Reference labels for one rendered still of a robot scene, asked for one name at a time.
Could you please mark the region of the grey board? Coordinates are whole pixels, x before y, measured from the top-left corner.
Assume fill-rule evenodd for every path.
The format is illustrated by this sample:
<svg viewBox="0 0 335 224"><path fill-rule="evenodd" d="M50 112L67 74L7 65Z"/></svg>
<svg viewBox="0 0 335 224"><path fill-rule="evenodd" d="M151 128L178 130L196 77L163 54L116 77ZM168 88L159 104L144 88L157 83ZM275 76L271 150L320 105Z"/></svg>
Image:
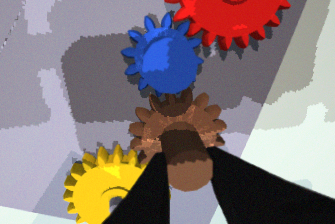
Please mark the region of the grey board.
<svg viewBox="0 0 335 224"><path fill-rule="evenodd" d="M265 38L248 34L247 48L232 37L227 51L216 36L209 47L193 49L204 60L189 87L218 105L218 147L241 157L275 81L307 0L287 0L277 10L278 27L262 26ZM76 220L63 200L64 182L84 153L97 159L100 147L123 155L137 137L129 125L142 122L136 107L152 109L141 74L125 75L135 48L129 30L147 33L144 17L161 28L170 13L171 29L179 3L164 0L0 0L0 206ZM191 21L190 21L191 22ZM219 205L211 182L184 192L169 185L170 224L210 224Z"/></svg>

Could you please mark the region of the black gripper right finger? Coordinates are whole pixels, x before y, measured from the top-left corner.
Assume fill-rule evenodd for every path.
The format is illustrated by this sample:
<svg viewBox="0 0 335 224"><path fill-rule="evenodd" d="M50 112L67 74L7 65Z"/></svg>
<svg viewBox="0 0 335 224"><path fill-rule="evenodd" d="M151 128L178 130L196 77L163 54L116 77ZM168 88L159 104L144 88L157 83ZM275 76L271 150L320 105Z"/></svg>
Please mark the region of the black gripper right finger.
<svg viewBox="0 0 335 224"><path fill-rule="evenodd" d="M335 198L216 146L206 149L213 161L210 182L227 224L335 224Z"/></svg>

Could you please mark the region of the blue gear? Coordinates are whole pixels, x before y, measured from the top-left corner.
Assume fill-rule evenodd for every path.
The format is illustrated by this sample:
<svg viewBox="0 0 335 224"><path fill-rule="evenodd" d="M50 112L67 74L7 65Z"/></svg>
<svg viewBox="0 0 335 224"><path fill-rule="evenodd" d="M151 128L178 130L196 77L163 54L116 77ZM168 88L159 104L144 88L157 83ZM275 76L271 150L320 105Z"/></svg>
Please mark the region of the blue gear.
<svg viewBox="0 0 335 224"><path fill-rule="evenodd" d="M195 82L197 68L204 60L193 49L202 43L202 39L186 39L190 21L181 23L177 29L171 29L172 18L167 13L161 20L161 28L156 28L152 19L144 17L147 31L143 36L135 30L129 30L130 39L137 43L135 48L120 51L122 56L134 58L125 75L141 74L138 90L148 85L155 89L157 97L162 93L180 94Z"/></svg>

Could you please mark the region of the brown gear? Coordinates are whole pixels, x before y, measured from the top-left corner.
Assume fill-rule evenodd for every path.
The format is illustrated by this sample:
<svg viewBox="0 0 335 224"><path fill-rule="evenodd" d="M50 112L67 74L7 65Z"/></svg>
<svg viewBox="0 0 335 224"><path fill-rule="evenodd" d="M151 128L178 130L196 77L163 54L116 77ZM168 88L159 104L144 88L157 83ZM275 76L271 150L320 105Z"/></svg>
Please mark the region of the brown gear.
<svg viewBox="0 0 335 224"><path fill-rule="evenodd" d="M129 125L129 131L137 136L130 141L130 149L141 150L140 165L148 163L155 153L164 152L172 187L197 191L213 176L213 161L206 148L226 144L217 134L227 129L223 120L216 119L222 109L218 105L207 107L209 96L205 92L193 101L189 86L180 98L170 93L165 93L165 98L161 102L149 94L152 109L136 107L135 114L143 123Z"/></svg>

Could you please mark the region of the yellow gear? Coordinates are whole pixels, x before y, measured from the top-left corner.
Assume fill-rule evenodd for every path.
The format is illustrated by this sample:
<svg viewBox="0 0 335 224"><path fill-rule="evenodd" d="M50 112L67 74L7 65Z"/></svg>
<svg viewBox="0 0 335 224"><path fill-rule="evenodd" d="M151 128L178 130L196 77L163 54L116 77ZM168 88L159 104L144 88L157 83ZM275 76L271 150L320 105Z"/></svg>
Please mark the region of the yellow gear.
<svg viewBox="0 0 335 224"><path fill-rule="evenodd" d="M84 153L82 164L74 163L64 182L63 200L70 202L68 213L78 213L76 224L101 224L109 214L109 200L124 199L148 163L140 165L134 150L123 155L119 145L110 156L100 147L97 159Z"/></svg>

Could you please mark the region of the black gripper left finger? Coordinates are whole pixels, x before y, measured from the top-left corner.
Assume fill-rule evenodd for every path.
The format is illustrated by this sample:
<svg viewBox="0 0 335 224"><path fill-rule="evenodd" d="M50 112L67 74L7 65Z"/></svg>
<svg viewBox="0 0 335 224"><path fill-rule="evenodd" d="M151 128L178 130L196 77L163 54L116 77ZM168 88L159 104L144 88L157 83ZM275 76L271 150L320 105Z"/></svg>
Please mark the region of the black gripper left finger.
<svg viewBox="0 0 335 224"><path fill-rule="evenodd" d="M164 152L154 154L129 190L101 224L170 224L170 194Z"/></svg>

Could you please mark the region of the red gear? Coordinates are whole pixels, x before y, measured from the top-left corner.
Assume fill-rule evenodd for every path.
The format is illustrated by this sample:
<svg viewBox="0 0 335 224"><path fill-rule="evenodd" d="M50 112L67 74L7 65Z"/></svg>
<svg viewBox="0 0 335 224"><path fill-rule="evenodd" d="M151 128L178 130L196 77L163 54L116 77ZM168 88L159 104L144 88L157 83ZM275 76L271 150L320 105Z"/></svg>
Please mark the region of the red gear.
<svg viewBox="0 0 335 224"><path fill-rule="evenodd" d="M255 40L265 38L264 28L278 27L277 10L291 7L287 0L164 0L179 3L173 21L189 19L187 37L203 31L202 44L209 47L218 36L220 50L227 51L232 37L239 48L247 48L248 34Z"/></svg>

